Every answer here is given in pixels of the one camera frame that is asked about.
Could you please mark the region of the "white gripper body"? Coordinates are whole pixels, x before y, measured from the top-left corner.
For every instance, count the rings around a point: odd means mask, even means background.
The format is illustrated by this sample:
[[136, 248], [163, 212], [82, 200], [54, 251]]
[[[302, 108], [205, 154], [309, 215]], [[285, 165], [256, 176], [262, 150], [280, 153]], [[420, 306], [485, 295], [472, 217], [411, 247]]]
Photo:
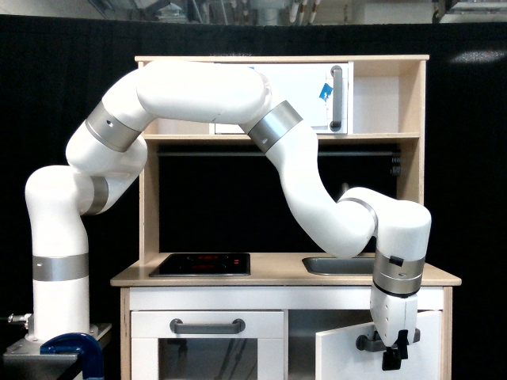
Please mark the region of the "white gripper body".
[[386, 294], [372, 285], [370, 311], [376, 331], [386, 347], [393, 346], [400, 331], [407, 331], [406, 341], [414, 342], [417, 322], [417, 295], [400, 298]]

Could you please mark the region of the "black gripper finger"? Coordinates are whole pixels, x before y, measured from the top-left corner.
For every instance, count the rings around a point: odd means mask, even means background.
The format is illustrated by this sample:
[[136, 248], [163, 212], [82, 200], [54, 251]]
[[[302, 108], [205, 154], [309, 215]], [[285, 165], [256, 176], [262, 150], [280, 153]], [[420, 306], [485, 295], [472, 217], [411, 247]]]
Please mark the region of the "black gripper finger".
[[408, 359], [408, 331], [400, 330], [398, 338], [395, 341], [395, 348], [387, 347], [383, 353], [382, 370], [383, 371], [397, 371], [401, 369], [401, 364], [404, 359]]

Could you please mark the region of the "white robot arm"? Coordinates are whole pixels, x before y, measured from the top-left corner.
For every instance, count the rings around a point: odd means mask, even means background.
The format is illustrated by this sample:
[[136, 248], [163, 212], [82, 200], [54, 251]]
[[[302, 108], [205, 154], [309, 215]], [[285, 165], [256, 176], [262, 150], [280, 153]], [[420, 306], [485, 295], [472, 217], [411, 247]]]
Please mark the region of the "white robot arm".
[[32, 231], [32, 336], [44, 354], [87, 354], [86, 378], [104, 376], [89, 334], [85, 215], [107, 211], [143, 171], [142, 133], [157, 118], [238, 125], [279, 173], [288, 207], [324, 251], [354, 257], [376, 242], [370, 311], [383, 369], [397, 370], [415, 340], [431, 216], [422, 205], [355, 187], [333, 199], [318, 171], [313, 129], [263, 74], [221, 63], [161, 60], [114, 84], [67, 144], [66, 165], [25, 185]]

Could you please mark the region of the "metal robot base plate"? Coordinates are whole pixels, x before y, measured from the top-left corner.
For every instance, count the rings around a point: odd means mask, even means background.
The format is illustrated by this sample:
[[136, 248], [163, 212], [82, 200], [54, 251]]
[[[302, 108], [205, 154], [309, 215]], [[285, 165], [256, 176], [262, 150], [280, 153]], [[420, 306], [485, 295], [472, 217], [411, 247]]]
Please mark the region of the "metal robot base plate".
[[[100, 348], [104, 349], [112, 339], [112, 324], [97, 323], [91, 324], [88, 332], [99, 343]], [[40, 347], [43, 341], [38, 340], [32, 335], [27, 334], [25, 337], [10, 345], [3, 355], [3, 359], [9, 361], [27, 361], [27, 360], [62, 360], [75, 361], [78, 356], [74, 353], [63, 354], [41, 354]]]

